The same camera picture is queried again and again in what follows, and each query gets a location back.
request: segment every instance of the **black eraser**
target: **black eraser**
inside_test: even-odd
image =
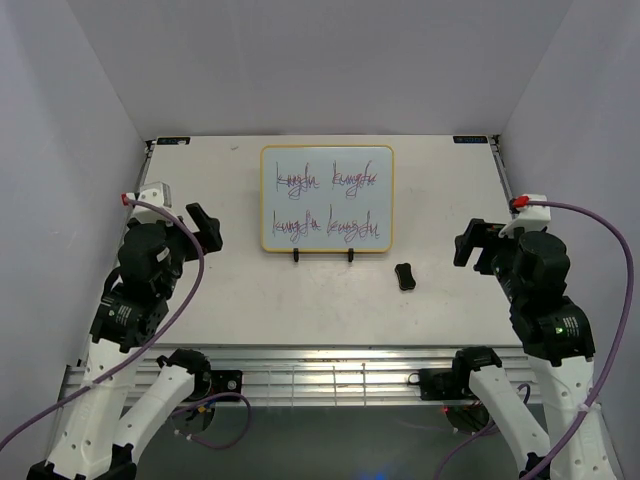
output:
[[[416,288],[416,281],[411,275],[411,264],[399,263],[396,265],[396,275],[398,276],[400,290],[413,290]]]

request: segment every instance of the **robotic arm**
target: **robotic arm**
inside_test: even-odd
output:
[[[123,195],[125,203],[127,198],[140,198],[170,213],[165,184],[145,186],[135,196]],[[194,235],[203,252],[221,250],[220,222],[209,218],[198,204],[186,208],[200,229]],[[118,251],[120,266],[107,279],[90,330],[82,383],[90,390],[74,402],[61,438],[47,460],[31,468],[30,480],[135,478],[142,451],[169,414],[187,397],[202,398],[209,390],[209,362],[201,353],[183,349],[162,359],[156,382],[122,418],[141,359],[94,383],[154,336],[169,310],[167,300],[182,276],[184,262],[197,258],[185,233],[156,212],[136,206],[127,226]]]
[[[546,200],[546,197],[529,197]],[[548,207],[513,206],[508,224],[473,219],[456,237],[455,266],[465,266],[473,248],[482,253],[474,270],[494,275],[510,307],[510,320],[540,385],[549,437],[541,431],[506,382],[504,370],[484,351],[466,349],[454,360],[462,389],[485,404],[518,462],[522,474],[535,467],[571,426],[593,383],[595,348],[585,313],[564,295],[569,271],[566,246],[546,232]],[[588,414],[550,472],[538,478],[615,479],[606,456],[598,408]]]

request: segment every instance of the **black label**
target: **black label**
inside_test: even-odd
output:
[[[161,137],[157,145],[189,145],[191,137]]]
[[[454,135],[453,143],[489,143],[489,140],[484,136]]]

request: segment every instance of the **white wall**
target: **white wall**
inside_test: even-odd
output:
[[[514,192],[540,192],[603,214],[640,262],[640,4],[575,0],[503,136]],[[602,365],[623,300],[625,270],[613,237],[591,220],[553,212],[568,245],[569,294],[591,320]],[[638,302],[602,394],[604,414],[628,478],[640,470]]]
[[[64,0],[0,1],[0,437],[53,403],[122,233],[144,145]],[[48,421],[0,454],[43,459]]]
[[[144,139],[498,133],[570,0],[69,0]]]

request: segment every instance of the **whiteboard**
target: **whiteboard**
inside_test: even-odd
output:
[[[269,252],[386,252],[393,243],[393,149],[268,145],[260,232]]]
[[[260,151],[266,145],[390,145],[394,238],[384,255],[307,254],[295,263],[260,245]],[[220,219],[221,252],[207,255],[198,293],[162,345],[520,345],[496,279],[453,266],[454,238],[471,218],[511,218],[489,144],[451,136],[281,135],[191,137],[156,145],[144,183],[171,187],[185,205]],[[417,286],[402,292],[395,266],[410,263]],[[169,308],[198,273],[184,265]]]

